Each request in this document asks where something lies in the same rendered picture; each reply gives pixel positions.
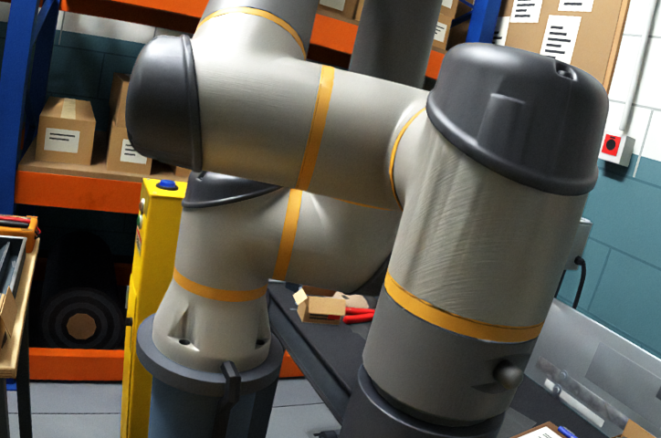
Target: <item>notice board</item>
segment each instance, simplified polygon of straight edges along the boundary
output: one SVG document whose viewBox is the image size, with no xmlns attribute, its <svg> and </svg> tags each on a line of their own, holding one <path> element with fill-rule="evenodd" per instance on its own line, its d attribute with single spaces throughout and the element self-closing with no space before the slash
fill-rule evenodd
<svg viewBox="0 0 661 438">
<path fill-rule="evenodd" d="M 503 0 L 495 44 L 559 58 L 611 86 L 630 0 Z"/>
</svg>

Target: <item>workbench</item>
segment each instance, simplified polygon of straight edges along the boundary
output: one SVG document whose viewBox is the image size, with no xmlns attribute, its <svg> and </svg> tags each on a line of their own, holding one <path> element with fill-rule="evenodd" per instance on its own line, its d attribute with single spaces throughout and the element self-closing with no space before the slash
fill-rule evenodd
<svg viewBox="0 0 661 438">
<path fill-rule="evenodd" d="M 40 247 L 36 240 L 34 250 L 26 254 L 24 269 L 16 290 L 16 319 L 12 336 L 0 352 L 0 438 L 9 438 L 9 411 L 6 404 L 6 379 L 16 379 L 19 435 L 31 438 L 31 396 L 28 389 L 28 296 L 34 276 L 36 257 Z"/>
<path fill-rule="evenodd" d="M 292 297 L 298 289 L 299 285 L 270 283 L 270 326 L 335 419 L 342 424 L 372 323 L 341 323 L 338 326 L 302 323 Z M 546 422 L 565 426 L 579 438 L 606 438 L 528 377 L 519 386 L 506 412 L 499 438 L 516 435 Z"/>
</svg>

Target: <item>wall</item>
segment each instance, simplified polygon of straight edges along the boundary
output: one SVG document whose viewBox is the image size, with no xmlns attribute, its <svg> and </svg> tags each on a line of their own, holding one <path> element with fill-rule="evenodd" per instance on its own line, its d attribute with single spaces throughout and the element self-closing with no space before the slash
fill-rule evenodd
<svg viewBox="0 0 661 438">
<path fill-rule="evenodd" d="M 650 0 L 632 0 L 610 90 L 607 129 L 623 113 Z M 661 0 L 635 99 L 629 168 L 599 162 L 584 216 L 593 221 L 584 252 L 588 276 L 579 309 L 661 358 Z M 561 299 L 571 304 L 579 271 L 568 272 Z"/>
<path fill-rule="evenodd" d="M 0 2 L 0 71 L 8 3 Z M 48 95 L 89 100 L 97 130 L 109 130 L 109 94 L 114 73 L 131 73 L 145 43 L 167 29 L 60 12 L 48 78 Z"/>
</svg>

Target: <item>gray floor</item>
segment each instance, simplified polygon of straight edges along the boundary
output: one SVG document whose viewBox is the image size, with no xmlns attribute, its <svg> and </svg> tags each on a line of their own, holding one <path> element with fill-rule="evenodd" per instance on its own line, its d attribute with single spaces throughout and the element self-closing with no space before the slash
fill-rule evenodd
<svg viewBox="0 0 661 438">
<path fill-rule="evenodd" d="M 11 435 L 17 438 L 16 392 L 9 392 L 8 404 Z M 314 438 L 314 433 L 340 429 L 305 379 L 279 381 L 273 406 L 268 438 Z M 31 408 L 35 438 L 118 438 L 121 385 L 32 382 Z M 498 438 L 509 438 L 534 425 L 509 409 Z"/>
</svg>

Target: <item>red pliers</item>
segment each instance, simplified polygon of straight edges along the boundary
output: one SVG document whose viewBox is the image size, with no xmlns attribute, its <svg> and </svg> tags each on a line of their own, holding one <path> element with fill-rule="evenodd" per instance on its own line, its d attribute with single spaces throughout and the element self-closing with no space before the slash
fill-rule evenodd
<svg viewBox="0 0 661 438">
<path fill-rule="evenodd" d="M 345 308 L 345 316 L 342 322 L 345 324 L 360 324 L 370 322 L 374 318 L 373 308 Z"/>
</svg>

